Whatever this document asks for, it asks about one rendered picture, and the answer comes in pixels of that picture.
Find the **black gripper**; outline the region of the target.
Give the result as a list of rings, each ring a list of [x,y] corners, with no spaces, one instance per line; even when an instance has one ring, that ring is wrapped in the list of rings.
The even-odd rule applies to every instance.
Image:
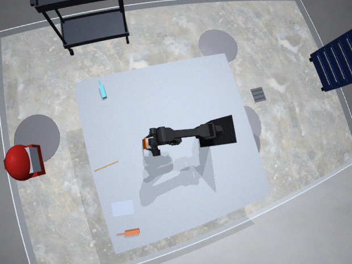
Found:
[[[157,128],[150,128],[149,129],[149,134],[147,135],[147,137],[145,137],[146,139],[147,138],[149,138],[149,137],[155,137],[156,136],[156,130],[157,130]],[[159,145],[158,145],[159,146]],[[157,148],[155,148],[155,149],[151,149],[151,148],[148,148],[148,149],[146,149],[146,150],[150,150],[150,151],[152,151],[152,154],[153,154],[153,156],[160,156],[161,155],[161,152],[160,152],[160,150],[158,149],[158,146],[156,146]]]

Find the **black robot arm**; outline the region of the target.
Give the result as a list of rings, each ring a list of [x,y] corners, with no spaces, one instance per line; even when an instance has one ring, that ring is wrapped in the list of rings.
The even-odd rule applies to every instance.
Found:
[[[211,134],[211,135],[210,135]],[[158,145],[179,145],[184,137],[196,137],[196,139],[210,140],[217,136],[224,134],[221,123],[214,125],[214,123],[201,124],[194,129],[173,130],[170,127],[158,127],[156,136],[148,138],[149,146],[157,148]]]

